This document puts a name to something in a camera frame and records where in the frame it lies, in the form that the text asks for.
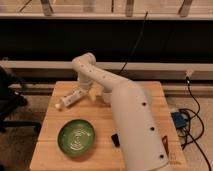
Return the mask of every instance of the white cylindrical object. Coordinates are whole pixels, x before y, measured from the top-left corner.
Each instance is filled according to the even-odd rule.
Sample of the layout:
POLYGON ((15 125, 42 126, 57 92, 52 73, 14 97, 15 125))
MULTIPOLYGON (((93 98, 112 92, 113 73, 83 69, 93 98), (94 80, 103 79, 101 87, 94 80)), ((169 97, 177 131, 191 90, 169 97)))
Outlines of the white cylindrical object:
POLYGON ((59 102, 55 104, 55 108, 58 110, 62 110, 64 107, 68 107, 73 103, 77 102, 85 95, 86 91, 83 90, 82 88, 75 89, 68 95, 61 97, 59 102))
POLYGON ((126 170, 171 170, 147 93, 133 81, 122 81, 112 91, 111 108, 126 170))

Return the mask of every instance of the cable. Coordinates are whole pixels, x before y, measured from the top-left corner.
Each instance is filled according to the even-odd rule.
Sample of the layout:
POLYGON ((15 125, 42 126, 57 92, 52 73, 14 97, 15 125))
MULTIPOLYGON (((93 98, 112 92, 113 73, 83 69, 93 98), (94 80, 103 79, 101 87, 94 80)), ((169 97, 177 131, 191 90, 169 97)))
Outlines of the cable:
POLYGON ((137 49, 137 47, 138 47, 138 44, 140 43, 140 41, 141 41, 142 38, 143 38, 143 33, 144 33, 144 28, 145 28, 145 22, 146 22, 146 20, 147 20, 147 16, 148 16, 148 11, 147 11, 146 14, 145 14, 145 17, 144 17, 144 20, 143 20, 143 25, 142 25, 142 27, 141 27, 141 30, 140 30, 138 39, 137 39, 137 41, 136 41, 134 47, 132 48, 132 51, 131 51, 129 57, 127 58, 125 64, 123 65, 123 67, 121 68, 121 70, 118 72, 118 75, 120 75, 120 74, 123 72, 124 68, 126 67, 126 65, 128 64, 128 62, 130 61, 130 59, 133 57, 133 55, 134 55, 134 53, 135 53, 135 51, 136 51, 136 49, 137 49))
POLYGON ((191 92, 191 89, 190 89, 190 79, 189 77, 186 77, 186 83, 187 83, 187 88, 188 88, 188 91, 189 91, 189 94, 190 96, 194 99, 194 101, 197 103, 197 106, 198 106, 198 109, 197 109, 197 114, 200 112, 200 103, 197 101, 197 99, 194 97, 194 95, 192 94, 191 92))
POLYGON ((200 151, 201 154, 203 155, 203 157, 204 157, 204 159, 205 159, 205 161, 206 161, 206 163, 207 163, 207 165, 208 165, 209 171, 211 171, 212 168, 211 168, 210 162, 209 162, 209 160, 208 160, 206 154, 203 152, 202 148, 199 146, 199 144, 197 143, 197 141, 195 140, 195 138, 190 134, 190 132, 188 132, 186 129, 183 129, 183 130, 185 131, 185 133, 186 133, 187 135, 189 135, 189 136, 191 137, 192 141, 195 143, 195 145, 197 146, 197 148, 199 149, 199 151, 200 151))
POLYGON ((18 12, 22 12, 26 7, 27 5, 29 5, 29 3, 31 2, 32 0, 28 0, 27 2, 25 2, 25 4, 18 10, 18 12))
MULTIPOLYGON (((196 102, 196 104, 197 104, 197 106, 198 106, 198 109, 197 109, 197 112, 195 112, 195 111, 193 111, 192 109, 182 108, 182 109, 180 109, 180 113, 182 113, 182 114, 184 114, 184 115, 187 116, 188 132, 189 132, 189 133, 190 133, 190 131, 191 131, 191 121, 192 121, 195 117, 197 117, 197 118, 199 119, 199 121, 200 121, 200 123, 201 123, 201 132, 200 132, 200 134, 195 138, 195 140, 198 140, 198 139, 200 139, 200 138, 203 136, 203 134, 204 134, 204 132, 205 132, 205 126, 204 126, 203 120, 202 120, 201 117, 198 115, 199 112, 200 112, 200 104, 199 104, 198 100, 194 97, 194 95, 193 95, 192 92, 191 92, 191 89, 190 89, 190 79, 189 79, 188 77, 186 78, 186 82, 187 82, 187 88, 188 88, 189 94, 190 94, 190 96, 194 99, 194 101, 196 102)), ((192 140, 188 142, 188 135, 187 135, 187 134, 184 135, 184 136, 179 136, 179 137, 184 138, 184 143, 181 144, 182 149, 185 149, 185 147, 186 147, 187 145, 193 143, 192 140)))

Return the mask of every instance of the black wall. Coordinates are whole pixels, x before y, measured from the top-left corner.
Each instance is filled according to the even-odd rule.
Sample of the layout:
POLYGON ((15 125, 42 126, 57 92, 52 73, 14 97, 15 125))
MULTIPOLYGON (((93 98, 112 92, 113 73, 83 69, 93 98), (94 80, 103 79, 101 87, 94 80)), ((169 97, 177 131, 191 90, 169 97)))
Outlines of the black wall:
MULTIPOLYGON (((125 61, 143 21, 0 20, 0 58, 71 60, 92 52, 97 61, 125 61)), ((213 21, 150 21, 132 62, 213 63, 213 21)))

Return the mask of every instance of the black object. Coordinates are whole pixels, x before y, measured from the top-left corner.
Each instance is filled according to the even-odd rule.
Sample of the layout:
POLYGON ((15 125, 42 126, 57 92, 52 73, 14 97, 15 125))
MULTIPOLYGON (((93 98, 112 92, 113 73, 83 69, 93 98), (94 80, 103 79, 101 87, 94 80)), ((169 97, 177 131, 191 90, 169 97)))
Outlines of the black object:
MULTIPOLYGON (((20 93, 16 93, 8 86, 11 85, 16 78, 7 74, 0 67, 0 132, 5 133, 7 127, 28 127, 33 126, 36 133, 40 132, 41 124, 38 122, 30 121, 5 121, 11 112, 19 106, 26 106, 27 100, 21 96, 20 93)), ((0 165, 0 171, 3 171, 3 165, 0 165)))
POLYGON ((118 139, 118 134, 114 134, 111 136, 112 141, 115 145, 115 147, 120 147, 119 139, 118 139))
POLYGON ((4 166, 0 165, 0 171, 4 171, 4 166))

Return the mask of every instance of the white plastic casing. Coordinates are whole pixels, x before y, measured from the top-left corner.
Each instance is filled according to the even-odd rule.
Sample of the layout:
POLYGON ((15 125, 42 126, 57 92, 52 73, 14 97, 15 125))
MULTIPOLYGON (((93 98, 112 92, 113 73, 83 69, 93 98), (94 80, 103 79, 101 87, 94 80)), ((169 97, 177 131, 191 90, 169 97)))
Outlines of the white plastic casing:
POLYGON ((91 65, 92 61, 95 61, 94 55, 87 53, 73 59, 72 66, 78 72, 82 88, 89 89, 94 80, 105 88, 105 92, 111 92, 112 114, 126 170, 171 171, 147 91, 131 80, 91 65))
POLYGON ((132 81, 120 82, 112 91, 111 108, 126 170, 166 168, 167 154, 144 90, 132 81))

